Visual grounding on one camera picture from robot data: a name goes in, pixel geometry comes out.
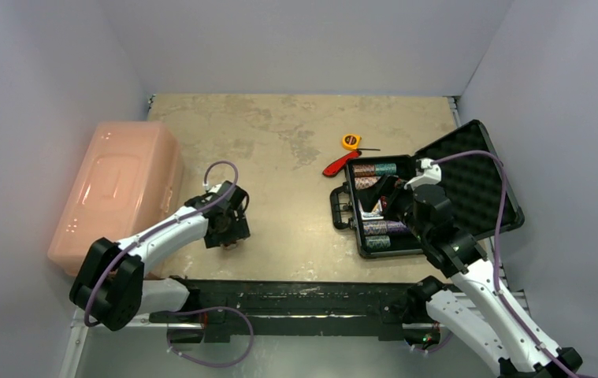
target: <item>white wall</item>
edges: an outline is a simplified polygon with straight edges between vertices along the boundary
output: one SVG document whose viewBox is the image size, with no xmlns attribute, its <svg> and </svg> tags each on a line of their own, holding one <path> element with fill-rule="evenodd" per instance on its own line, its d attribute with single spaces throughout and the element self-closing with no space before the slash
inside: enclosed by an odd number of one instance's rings
<svg viewBox="0 0 598 378">
<path fill-rule="evenodd" d="M 50 238 L 95 125 L 143 97 L 95 0 L 0 0 L 0 376 L 57 375 L 73 307 Z"/>
<path fill-rule="evenodd" d="M 151 92 L 460 95 L 511 0 L 101 0 Z"/>
<path fill-rule="evenodd" d="M 502 238 L 512 285 L 598 376 L 598 2 L 514 2 L 460 112 L 488 127 L 526 213 Z"/>
</svg>

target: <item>robotic arm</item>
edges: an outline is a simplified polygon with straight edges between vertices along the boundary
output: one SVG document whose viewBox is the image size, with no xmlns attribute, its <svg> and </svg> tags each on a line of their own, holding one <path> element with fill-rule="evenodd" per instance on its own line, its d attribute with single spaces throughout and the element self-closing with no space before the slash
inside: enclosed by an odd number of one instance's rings
<svg viewBox="0 0 598 378">
<path fill-rule="evenodd" d="M 195 240 L 204 239 L 211 248 L 229 247 L 249 237 L 244 201 L 249 201 L 247 192 L 225 181 L 188 200 L 173 215 L 145 231 L 117 242 L 106 238 L 95 241 L 69 299 L 112 331 L 123 328 L 137 313 L 182 309 L 189 290 L 180 279 L 143 278 L 159 262 Z M 109 267 L 117 271 L 106 278 L 112 270 Z M 91 299 L 93 291 L 97 292 Z"/>
<path fill-rule="evenodd" d="M 411 229 L 429 262 L 473 301 L 487 322 L 461 306 L 432 276 L 409 290 L 409 310 L 417 317 L 428 315 L 447 325 L 495 374 L 514 378 L 567 376 L 555 360 L 576 371 L 582 363 L 579 354 L 572 348 L 560 348 L 504 284 L 494 284 L 495 267 L 477 240 L 455 223 L 451 202 L 436 185 L 440 168 L 427 158 L 418 161 L 417 168 L 418 175 L 406 183 L 399 184 L 395 176 L 382 176 L 375 186 L 361 191 L 362 208 L 371 209 L 381 195 L 386 196 L 385 218 L 400 220 Z"/>
</svg>

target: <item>black handle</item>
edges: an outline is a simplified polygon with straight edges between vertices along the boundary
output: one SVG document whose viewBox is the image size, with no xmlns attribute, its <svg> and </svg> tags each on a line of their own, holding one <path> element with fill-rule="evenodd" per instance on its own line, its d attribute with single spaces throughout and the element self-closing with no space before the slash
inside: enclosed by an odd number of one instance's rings
<svg viewBox="0 0 598 378">
<path fill-rule="evenodd" d="M 338 195 L 340 193 L 347 193 L 347 189 L 347 183 L 343 183 L 342 186 L 332 190 L 331 195 L 329 196 L 329 199 L 331 200 L 331 215 L 333 217 L 333 227 L 339 230 L 344 230 L 345 228 L 350 227 L 349 222 L 343 222 L 343 218 L 340 216 L 340 214 L 351 212 L 352 204 L 340 203 L 340 201 L 338 200 Z"/>
</svg>

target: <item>gray floor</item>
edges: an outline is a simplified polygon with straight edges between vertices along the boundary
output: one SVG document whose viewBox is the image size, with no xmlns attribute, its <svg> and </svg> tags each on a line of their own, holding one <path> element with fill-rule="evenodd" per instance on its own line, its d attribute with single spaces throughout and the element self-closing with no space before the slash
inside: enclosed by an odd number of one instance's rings
<svg viewBox="0 0 598 378">
<path fill-rule="evenodd" d="M 192 355 L 229 361 L 247 345 L 246 336 L 229 344 L 199 344 Z M 485 378 L 484 362 L 459 339 L 428 357 L 411 353 L 405 343 L 374 337 L 262 336 L 248 358 L 228 369 L 210 369 L 167 354 L 165 329 L 93 329 L 87 337 L 76 376 L 87 377 L 241 377 L 241 378 Z"/>
</svg>

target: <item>beige table surface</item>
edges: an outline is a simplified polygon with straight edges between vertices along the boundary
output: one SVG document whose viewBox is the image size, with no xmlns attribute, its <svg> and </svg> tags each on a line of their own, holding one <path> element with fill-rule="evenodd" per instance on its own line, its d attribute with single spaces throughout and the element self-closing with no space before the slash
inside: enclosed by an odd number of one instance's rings
<svg viewBox="0 0 598 378">
<path fill-rule="evenodd" d="M 446 98 L 276 94 L 158 94 L 148 120 L 163 121 L 185 162 L 180 201 L 203 192 L 209 163 L 227 159 L 250 193 L 251 237 L 234 250 L 192 243 L 159 269 L 193 279 L 414 282 L 433 274 L 422 256 L 364 260 L 352 230 L 332 225 L 329 194 L 344 173 L 321 172 L 362 136 L 364 156 L 414 154 L 455 129 Z M 211 183 L 231 180 L 226 166 Z"/>
</svg>

